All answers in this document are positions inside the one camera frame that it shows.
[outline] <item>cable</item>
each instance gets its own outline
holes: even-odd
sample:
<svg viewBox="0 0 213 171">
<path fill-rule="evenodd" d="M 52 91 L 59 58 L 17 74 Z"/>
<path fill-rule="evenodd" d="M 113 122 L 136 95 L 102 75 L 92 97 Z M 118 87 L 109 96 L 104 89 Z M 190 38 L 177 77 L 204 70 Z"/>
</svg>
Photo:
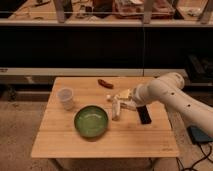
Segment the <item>cable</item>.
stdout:
<svg viewBox="0 0 213 171">
<path fill-rule="evenodd" d="M 143 31 L 143 52 L 142 52 L 142 76 L 144 77 L 145 55 L 146 55 L 146 32 L 143 24 L 143 15 L 141 17 L 142 31 Z"/>
<path fill-rule="evenodd" d="M 198 147 L 199 147 L 200 150 L 202 151 L 203 155 L 204 155 L 204 156 L 207 156 L 207 154 L 203 151 L 203 148 L 202 148 L 202 146 L 201 146 L 200 144 L 198 145 Z M 209 156 L 207 157 L 207 160 L 208 160 L 209 162 L 213 163 L 213 160 L 211 160 L 211 159 L 209 158 Z"/>
<path fill-rule="evenodd" d="M 209 156 L 212 154 L 212 146 L 209 145 L 209 152 L 208 152 L 208 154 L 206 154 L 206 153 L 204 153 L 204 151 L 203 151 L 203 149 L 202 149 L 202 147 L 201 147 L 201 144 L 198 143 L 197 145 L 198 145 L 198 147 L 201 149 L 202 153 L 204 154 L 204 157 L 202 157 L 201 159 L 199 159 L 199 160 L 197 160 L 195 163 L 193 163 L 191 167 L 187 167 L 187 168 L 184 168 L 184 166 L 183 166 L 181 160 L 177 157 L 176 160 L 177 160 L 178 168 L 179 168 L 180 171 L 198 171 L 198 170 L 195 169 L 194 167 L 195 167 L 198 163 L 200 163 L 201 161 L 203 161 L 203 160 L 205 160 L 205 159 L 208 159 L 209 161 L 212 162 L 212 160 L 209 159 Z"/>
</svg>

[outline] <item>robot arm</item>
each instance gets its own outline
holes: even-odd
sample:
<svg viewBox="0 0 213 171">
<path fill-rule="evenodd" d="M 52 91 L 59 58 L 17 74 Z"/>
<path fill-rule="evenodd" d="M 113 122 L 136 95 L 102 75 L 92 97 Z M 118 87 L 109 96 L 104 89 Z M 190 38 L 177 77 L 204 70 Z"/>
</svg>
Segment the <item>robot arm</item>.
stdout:
<svg viewBox="0 0 213 171">
<path fill-rule="evenodd" d="M 213 108 L 185 94 L 181 90 L 183 87 L 183 77 L 178 73 L 169 73 L 148 84 L 138 85 L 132 91 L 132 100 L 137 106 L 144 106 L 158 100 L 187 117 L 213 137 Z"/>
</svg>

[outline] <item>food item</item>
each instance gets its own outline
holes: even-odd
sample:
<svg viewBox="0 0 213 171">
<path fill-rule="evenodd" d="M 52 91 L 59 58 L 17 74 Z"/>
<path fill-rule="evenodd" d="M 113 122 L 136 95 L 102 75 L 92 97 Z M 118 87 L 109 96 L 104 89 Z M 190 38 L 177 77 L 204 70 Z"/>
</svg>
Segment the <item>food item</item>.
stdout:
<svg viewBox="0 0 213 171">
<path fill-rule="evenodd" d="M 113 89 L 114 88 L 114 85 L 113 84 L 110 84 L 102 79 L 98 79 L 98 84 L 105 87 L 105 88 L 109 88 L 109 89 Z"/>
</svg>

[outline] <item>wooden table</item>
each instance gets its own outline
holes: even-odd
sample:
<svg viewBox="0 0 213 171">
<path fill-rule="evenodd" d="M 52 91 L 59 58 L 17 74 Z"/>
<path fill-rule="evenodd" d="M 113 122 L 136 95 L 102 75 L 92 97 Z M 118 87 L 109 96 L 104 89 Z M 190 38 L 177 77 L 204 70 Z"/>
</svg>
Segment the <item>wooden table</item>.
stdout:
<svg viewBox="0 0 213 171">
<path fill-rule="evenodd" d="M 179 155 L 176 140 L 166 110 L 160 102 L 147 105 L 151 124 L 142 125 L 136 111 L 121 110 L 119 121 L 112 121 L 111 106 L 107 94 L 116 94 L 151 77 L 101 77 L 114 84 L 114 89 L 101 87 L 100 77 L 58 77 L 35 139 L 33 158 L 139 158 L 176 157 Z M 74 90 L 75 107 L 63 109 L 56 97 L 62 87 Z M 88 141 L 75 130 L 73 119 L 86 105 L 98 105 L 106 110 L 109 126 L 101 138 Z"/>
</svg>

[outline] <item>black cable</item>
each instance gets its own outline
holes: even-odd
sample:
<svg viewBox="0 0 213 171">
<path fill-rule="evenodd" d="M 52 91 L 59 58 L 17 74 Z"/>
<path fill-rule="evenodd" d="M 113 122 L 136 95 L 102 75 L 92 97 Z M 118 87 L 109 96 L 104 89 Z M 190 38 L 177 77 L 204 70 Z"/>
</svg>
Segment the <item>black cable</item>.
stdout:
<svg viewBox="0 0 213 171">
<path fill-rule="evenodd" d="M 206 156 L 206 153 L 203 151 L 202 146 L 201 146 L 201 145 L 198 145 L 198 146 L 199 146 L 200 150 L 202 151 L 203 155 Z M 213 163 L 213 160 L 211 160 L 211 159 L 209 158 L 209 156 L 207 157 L 207 160 L 208 160 L 209 162 Z"/>
<path fill-rule="evenodd" d="M 178 170 L 181 171 L 181 169 L 184 168 L 183 163 L 180 161 L 180 159 L 178 157 L 176 157 L 176 161 L 178 164 Z"/>
<path fill-rule="evenodd" d="M 211 153 L 212 153 L 212 146 L 211 146 L 211 145 L 209 145 L 209 152 L 208 152 L 208 154 L 206 154 L 206 153 L 203 152 L 203 149 L 202 149 L 202 147 L 201 147 L 201 144 L 197 144 L 197 145 L 198 145 L 198 147 L 201 149 L 202 153 L 204 154 L 204 157 L 202 157 L 201 159 L 199 159 L 198 161 L 196 161 L 195 163 L 193 163 L 191 167 L 187 167 L 187 168 L 184 168 L 184 166 L 183 166 L 182 162 L 180 161 L 180 159 L 179 159 L 179 158 L 176 158 L 177 163 L 178 163 L 178 168 L 180 168 L 180 167 L 179 167 L 180 165 L 181 165 L 181 167 L 182 167 L 182 169 L 181 169 L 180 171 L 198 171 L 198 170 L 195 169 L 194 167 L 195 167 L 198 163 L 200 163 L 201 161 L 203 161 L 203 160 L 205 160 L 205 159 L 208 159 L 209 156 L 211 155 Z"/>
</svg>

